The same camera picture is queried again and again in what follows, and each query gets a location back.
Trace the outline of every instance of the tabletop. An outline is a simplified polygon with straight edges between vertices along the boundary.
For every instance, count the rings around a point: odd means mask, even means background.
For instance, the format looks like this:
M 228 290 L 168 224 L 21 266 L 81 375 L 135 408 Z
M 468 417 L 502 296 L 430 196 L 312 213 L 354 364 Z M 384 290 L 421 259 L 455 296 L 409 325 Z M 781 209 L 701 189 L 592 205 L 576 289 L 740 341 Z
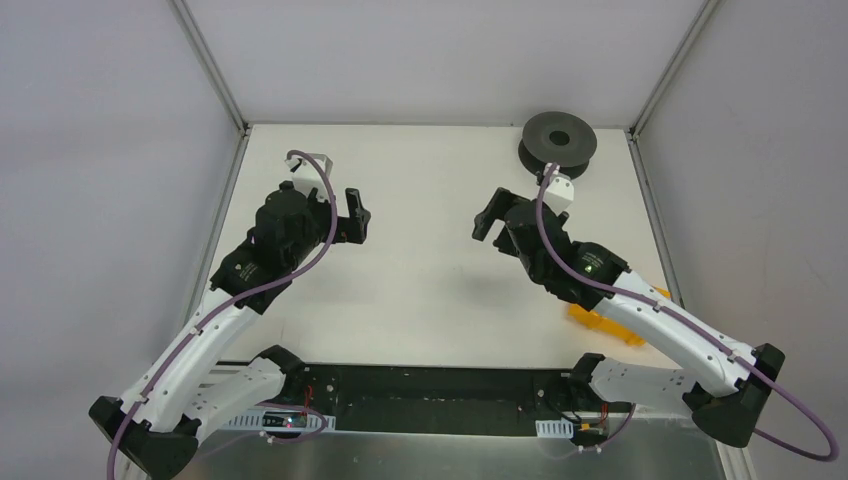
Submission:
M 565 229 L 624 258 L 665 287 L 625 134 L 596 130 L 598 149 L 574 181 Z M 255 125 L 215 250 L 213 272 L 237 246 L 265 196 L 290 173 L 290 149 L 334 162 L 343 190 L 371 211 L 364 245 L 340 244 L 283 292 L 224 359 L 280 344 L 306 362 L 567 368 L 585 352 L 673 367 L 649 345 L 630 347 L 566 316 L 567 304 L 527 278 L 517 259 L 471 238 L 498 187 L 532 197 L 513 127 Z

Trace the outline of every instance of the enclosure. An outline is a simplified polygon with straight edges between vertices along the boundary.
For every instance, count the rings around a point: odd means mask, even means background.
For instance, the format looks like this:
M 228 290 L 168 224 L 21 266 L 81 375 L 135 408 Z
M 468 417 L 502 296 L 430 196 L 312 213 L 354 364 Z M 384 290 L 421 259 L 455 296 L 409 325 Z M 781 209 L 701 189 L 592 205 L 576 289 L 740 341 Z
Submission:
M 3 2 L 0 474 L 105 474 L 89 406 L 180 331 L 289 178 L 290 149 L 329 155 L 338 190 L 361 190 L 369 241 L 334 247 L 223 360 L 279 343 L 316 364 L 557 370 L 601 352 L 674 368 L 565 318 L 517 261 L 470 238 L 498 187 L 535 195 L 516 146 L 550 110 L 598 139 L 569 234 L 717 330 L 780 347 L 778 383 L 844 444 L 846 21 L 839 0 Z M 825 451 L 777 395 L 758 427 Z M 757 437 L 727 447 L 662 412 L 569 460 L 553 440 L 357 435 L 246 441 L 178 478 L 846 470 Z M 118 475 L 143 478 L 126 461 Z

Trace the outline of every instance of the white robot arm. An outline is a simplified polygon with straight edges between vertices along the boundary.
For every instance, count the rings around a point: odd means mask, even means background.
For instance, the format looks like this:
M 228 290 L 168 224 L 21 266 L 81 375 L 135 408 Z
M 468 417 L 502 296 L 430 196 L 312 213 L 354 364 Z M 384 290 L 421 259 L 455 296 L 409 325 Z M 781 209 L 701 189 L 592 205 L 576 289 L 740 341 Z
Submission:
M 574 382 L 591 388 L 602 400 L 651 406 L 664 412 L 691 415 L 713 438 L 743 447 L 771 391 L 734 359 L 744 359 L 776 378 L 784 356 L 765 344 L 753 348 L 709 327 L 654 291 L 627 263 L 601 245 L 572 241 L 562 227 L 566 208 L 574 200 L 571 180 L 550 172 L 541 219 L 553 249 L 583 277 L 613 290 L 640 294 L 657 304 L 649 306 L 623 294 L 612 294 L 577 281 L 548 254 L 539 234 L 536 201 L 499 188 L 486 209 L 475 218 L 472 237 L 483 240 L 495 220 L 504 228 L 494 242 L 501 253 L 518 257 L 530 279 L 559 299 L 576 303 L 618 322 L 674 360 L 680 369 L 621 363 L 600 354 L 586 354 L 571 373 Z M 715 337 L 730 356 L 673 318 L 682 315 Z
M 309 162 L 293 158 L 293 152 L 308 156 Z M 312 250 L 321 243 L 362 244 L 366 239 L 371 214 L 359 192 L 345 190 L 349 216 L 338 217 L 334 230 L 326 178 L 332 161 L 293 152 L 286 160 L 292 180 L 266 197 L 255 226 L 223 259 L 180 334 L 120 398 L 100 397 L 89 409 L 113 448 L 117 444 L 153 478 L 175 476 L 209 434 L 283 391 L 286 374 L 302 362 L 279 346 L 224 382 L 203 390 L 199 386 L 233 340 L 291 285 L 286 279 Z

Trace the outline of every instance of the black joint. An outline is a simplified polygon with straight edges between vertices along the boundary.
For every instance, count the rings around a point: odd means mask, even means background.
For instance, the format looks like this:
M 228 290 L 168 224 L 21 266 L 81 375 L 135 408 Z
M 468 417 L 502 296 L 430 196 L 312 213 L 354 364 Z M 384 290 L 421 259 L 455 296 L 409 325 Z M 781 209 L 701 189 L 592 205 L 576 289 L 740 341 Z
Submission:
M 509 236 L 509 230 L 506 227 L 501 229 L 501 233 L 498 234 L 498 238 L 492 242 L 492 245 L 494 245 L 500 253 L 511 257 L 518 256 L 518 250 L 515 248 L 515 244 L 512 243 L 512 237 Z
M 345 200 L 347 201 L 348 218 L 339 218 L 339 226 L 333 243 L 362 245 L 368 237 L 368 223 L 371 221 L 371 212 L 362 205 L 359 190 L 355 188 L 345 189 Z
M 279 345 L 273 345 L 262 350 L 262 352 L 260 352 L 255 358 L 271 360 L 277 364 L 277 366 L 280 367 L 280 371 L 286 375 L 294 373 L 304 367 L 303 361 L 298 358 L 297 355 Z
M 568 380 L 583 385 L 588 385 L 592 382 L 592 372 L 599 363 L 603 362 L 607 357 L 600 353 L 584 353 L 577 365 L 571 370 Z
M 768 343 L 754 351 L 754 367 L 776 380 L 786 358 L 783 352 Z M 731 447 L 743 448 L 754 433 L 771 388 L 754 374 L 747 381 L 737 380 L 735 385 L 739 391 L 716 398 L 696 383 L 691 392 L 683 394 L 683 401 L 692 409 L 692 421 L 704 433 Z
M 121 411 L 122 405 L 120 399 L 100 397 L 88 410 L 88 416 L 110 442 L 126 417 Z M 200 420 L 189 420 L 183 416 L 172 432 L 151 432 L 149 427 L 147 422 L 138 424 L 130 421 L 118 448 L 151 478 L 174 478 L 197 452 L 195 435 Z
M 519 197 L 505 188 L 498 188 L 486 208 L 474 217 L 474 230 L 471 238 L 478 241 L 486 239 L 495 220 L 503 220 L 512 207 L 521 203 L 529 202 L 524 197 Z

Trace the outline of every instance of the black spool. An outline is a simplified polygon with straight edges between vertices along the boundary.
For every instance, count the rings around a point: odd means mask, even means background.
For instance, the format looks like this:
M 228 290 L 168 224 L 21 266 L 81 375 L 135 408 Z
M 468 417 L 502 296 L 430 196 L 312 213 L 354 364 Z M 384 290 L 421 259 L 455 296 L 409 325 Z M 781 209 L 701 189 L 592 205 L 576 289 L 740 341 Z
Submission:
M 588 123 L 565 112 L 544 112 L 524 125 L 518 158 L 533 175 L 555 163 L 560 173 L 574 179 L 589 167 L 597 148 L 598 138 Z

